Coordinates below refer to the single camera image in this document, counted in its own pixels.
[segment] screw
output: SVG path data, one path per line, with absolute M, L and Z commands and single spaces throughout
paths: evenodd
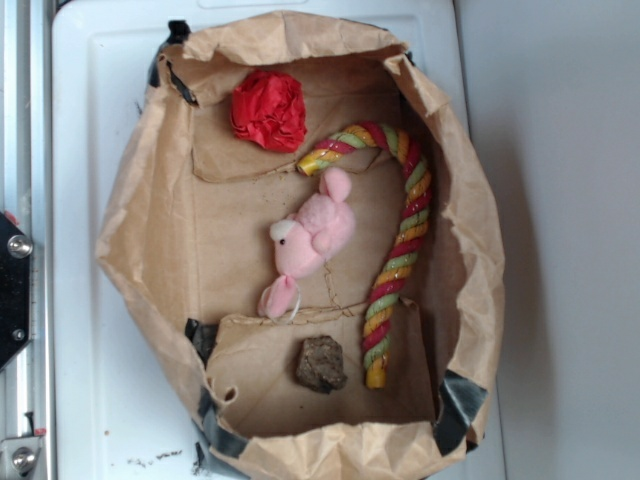
M 14 235 L 7 243 L 9 253 L 14 258 L 25 258 L 33 252 L 33 243 L 24 235 Z
M 36 454 L 30 448 L 20 447 L 13 452 L 11 463 L 13 463 L 13 468 L 16 469 L 20 476 L 25 476 L 35 467 Z
M 21 342 L 22 340 L 24 340 L 24 330 L 22 330 L 21 328 L 17 328 L 13 331 L 11 336 L 16 342 Z

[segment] pink plush toy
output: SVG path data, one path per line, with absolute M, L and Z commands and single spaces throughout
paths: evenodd
M 294 296 L 298 300 L 289 321 L 300 306 L 296 280 L 320 268 L 346 245 L 355 230 L 353 211 L 345 203 L 351 191 L 349 176 L 336 167 L 320 179 L 320 193 L 307 200 L 298 213 L 271 225 L 275 242 L 276 269 L 280 276 L 262 293 L 258 314 L 271 319 L 282 316 Z

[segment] twisted rope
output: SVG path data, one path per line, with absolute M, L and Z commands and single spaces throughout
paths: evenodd
M 431 174 L 420 144 L 407 132 L 374 122 L 350 125 L 322 140 L 297 165 L 298 171 L 310 176 L 324 170 L 343 155 L 357 149 L 378 147 L 388 151 L 402 165 L 407 199 L 402 212 L 400 231 L 378 275 L 369 296 L 369 307 L 363 328 L 366 384 L 371 389 L 383 388 L 389 364 L 391 343 L 390 318 L 400 297 L 399 291 L 418 259 L 418 250 L 428 229 L 431 201 Z

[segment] brown stone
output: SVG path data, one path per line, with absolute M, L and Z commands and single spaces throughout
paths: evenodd
M 301 385 L 319 393 L 328 394 L 344 387 L 347 376 L 340 344 L 327 335 L 305 339 L 296 378 Z

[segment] brown paper bag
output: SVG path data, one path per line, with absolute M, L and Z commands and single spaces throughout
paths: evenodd
M 483 437 L 504 303 L 496 206 L 448 98 L 406 50 L 373 26 L 276 12 L 193 33 L 158 56 L 159 85 L 124 154 L 97 256 L 212 453 L 252 478 L 424 478 Z M 256 67 L 302 83 L 308 133 L 293 154 L 233 135 L 230 92 Z M 419 139 L 435 189 L 381 391 L 364 386 L 360 335 L 404 198 L 389 155 L 341 160 L 354 238 L 301 281 L 292 325 L 256 317 L 276 275 L 268 227 L 317 190 L 295 162 L 362 120 Z M 184 334 L 189 318 L 218 326 L 206 365 Z M 301 339 L 320 334 L 342 345 L 349 377 L 330 395 L 293 378 Z

